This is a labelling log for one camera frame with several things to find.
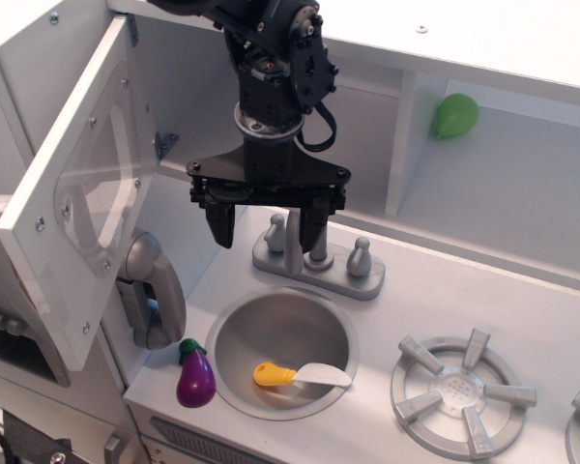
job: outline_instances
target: screw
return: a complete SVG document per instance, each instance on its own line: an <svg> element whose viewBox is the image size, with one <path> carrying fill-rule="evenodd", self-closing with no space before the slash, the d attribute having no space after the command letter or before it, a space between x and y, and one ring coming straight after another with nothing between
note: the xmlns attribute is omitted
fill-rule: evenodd
<svg viewBox="0 0 580 464"><path fill-rule="evenodd" d="M64 464L67 461L67 456L62 452L55 452L49 459L49 464Z"/></svg>

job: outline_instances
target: sink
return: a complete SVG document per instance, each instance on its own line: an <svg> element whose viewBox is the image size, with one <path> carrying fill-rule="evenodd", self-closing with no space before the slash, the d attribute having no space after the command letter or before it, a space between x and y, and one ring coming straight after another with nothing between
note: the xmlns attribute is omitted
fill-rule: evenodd
<svg viewBox="0 0 580 464"><path fill-rule="evenodd" d="M206 349L221 397L239 411L270 421L318 413L346 389L304 382L260 387L252 377L258 364L299 369L326 363L351 378L359 365L357 335L343 310L317 293L293 287L259 290L231 304L211 327Z"/></svg>

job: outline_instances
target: cabinet door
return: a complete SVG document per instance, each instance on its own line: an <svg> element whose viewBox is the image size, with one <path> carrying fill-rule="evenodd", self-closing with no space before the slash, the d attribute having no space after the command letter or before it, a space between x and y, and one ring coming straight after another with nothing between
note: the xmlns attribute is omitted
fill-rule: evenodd
<svg viewBox="0 0 580 464"><path fill-rule="evenodd" d="M86 362L157 165L133 53L118 15L0 218L0 240L70 370Z"/></svg>

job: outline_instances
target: yellow knife handle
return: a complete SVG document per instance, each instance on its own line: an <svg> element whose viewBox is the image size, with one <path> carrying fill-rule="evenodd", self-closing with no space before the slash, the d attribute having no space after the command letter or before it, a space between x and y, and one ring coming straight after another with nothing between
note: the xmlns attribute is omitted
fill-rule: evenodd
<svg viewBox="0 0 580 464"><path fill-rule="evenodd" d="M292 383L296 370L279 367L272 362L262 362L253 369L253 380L262 387L288 385Z"/></svg>

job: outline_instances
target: green ball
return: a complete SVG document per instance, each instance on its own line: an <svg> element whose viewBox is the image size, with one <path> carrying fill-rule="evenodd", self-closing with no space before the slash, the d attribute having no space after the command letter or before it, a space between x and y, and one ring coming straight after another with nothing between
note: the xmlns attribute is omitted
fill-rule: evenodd
<svg viewBox="0 0 580 464"><path fill-rule="evenodd" d="M436 110L436 138L453 137L468 132L479 118L477 102L464 94L446 96Z"/></svg>

